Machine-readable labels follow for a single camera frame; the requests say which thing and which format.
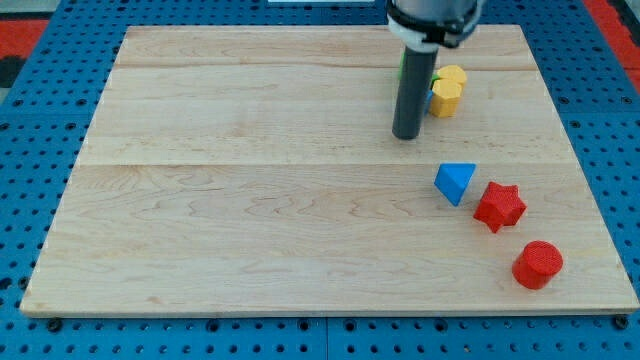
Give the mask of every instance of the red star-shaped block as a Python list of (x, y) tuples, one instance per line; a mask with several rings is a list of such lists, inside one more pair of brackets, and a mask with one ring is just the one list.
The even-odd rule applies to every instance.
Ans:
[(502, 226), (515, 225), (526, 209), (518, 195), (518, 185), (502, 186), (490, 181), (473, 217), (497, 233)]

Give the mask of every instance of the yellow block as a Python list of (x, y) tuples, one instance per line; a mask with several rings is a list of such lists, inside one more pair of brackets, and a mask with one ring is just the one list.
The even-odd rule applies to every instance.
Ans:
[(455, 115), (462, 86), (453, 80), (439, 79), (433, 83), (433, 97), (429, 106), (429, 113), (436, 117), (451, 117)]
[(438, 70), (436, 74), (438, 74), (440, 79), (448, 79), (457, 82), (463, 89), (467, 84), (467, 74), (458, 65), (447, 65)]

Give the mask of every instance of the red cylindrical block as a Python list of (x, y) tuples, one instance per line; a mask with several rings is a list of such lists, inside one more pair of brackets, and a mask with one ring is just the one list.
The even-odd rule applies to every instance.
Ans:
[(529, 289), (542, 289), (562, 269), (562, 254), (546, 241), (533, 241), (513, 263), (511, 272), (518, 282)]

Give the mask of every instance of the blue pyramid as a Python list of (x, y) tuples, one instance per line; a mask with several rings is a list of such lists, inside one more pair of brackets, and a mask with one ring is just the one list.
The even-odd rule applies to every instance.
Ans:
[(472, 163), (440, 164), (434, 185), (453, 206), (458, 206), (475, 170), (476, 164)]

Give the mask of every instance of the blue pegboard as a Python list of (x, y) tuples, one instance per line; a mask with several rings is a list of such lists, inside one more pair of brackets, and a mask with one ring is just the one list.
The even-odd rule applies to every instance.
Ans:
[[(384, 24), (364, 7), (63, 0), (0, 107), (0, 358), (640, 358), (640, 320), (32, 320), (23, 289), (129, 25)], [(520, 24), (629, 277), (640, 284), (640, 99), (578, 0), (490, 0)]]

